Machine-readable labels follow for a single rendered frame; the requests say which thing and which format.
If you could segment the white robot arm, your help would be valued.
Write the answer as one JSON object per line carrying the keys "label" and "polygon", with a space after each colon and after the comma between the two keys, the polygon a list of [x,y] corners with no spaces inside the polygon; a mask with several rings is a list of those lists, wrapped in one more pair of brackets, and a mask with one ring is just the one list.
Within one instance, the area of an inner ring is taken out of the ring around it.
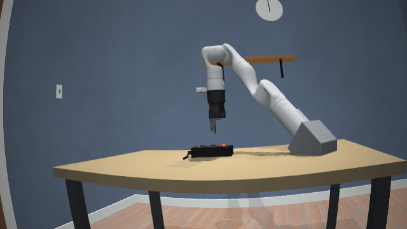
{"label": "white robot arm", "polygon": [[270,107],[272,115],[276,117],[292,137],[294,137],[302,121],[309,121],[299,109],[296,109],[286,99],[282,92],[272,82],[261,80],[258,85],[256,73],[252,66],[241,58],[241,56],[239,56],[229,44],[225,43],[222,46],[206,46],[202,48],[201,55],[207,71],[207,79],[223,79],[222,67],[210,64],[211,61],[228,64],[233,57],[233,73],[245,85],[249,93],[252,95],[252,98],[260,106],[264,108]]}

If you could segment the black power strip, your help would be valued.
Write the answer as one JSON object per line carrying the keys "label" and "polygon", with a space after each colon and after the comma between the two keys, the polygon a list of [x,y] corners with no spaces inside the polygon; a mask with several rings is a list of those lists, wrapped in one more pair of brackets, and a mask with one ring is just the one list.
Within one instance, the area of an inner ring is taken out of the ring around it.
{"label": "black power strip", "polygon": [[[213,146],[213,147],[212,147]],[[211,145],[209,148],[205,148],[204,145],[199,146],[203,148],[191,148],[188,151],[187,157],[191,155],[192,158],[195,157],[215,157],[215,156],[232,156],[233,155],[233,145],[222,144],[221,146]],[[219,148],[218,148],[219,147]]]}

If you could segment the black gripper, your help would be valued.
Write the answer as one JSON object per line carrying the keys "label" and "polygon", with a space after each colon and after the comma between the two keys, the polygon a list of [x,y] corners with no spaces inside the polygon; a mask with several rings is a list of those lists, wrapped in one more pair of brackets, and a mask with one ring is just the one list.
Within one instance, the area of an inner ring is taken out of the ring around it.
{"label": "black gripper", "polygon": [[207,88],[196,88],[196,93],[207,94],[210,134],[216,134],[216,120],[226,118],[224,81],[222,78],[208,79]]}

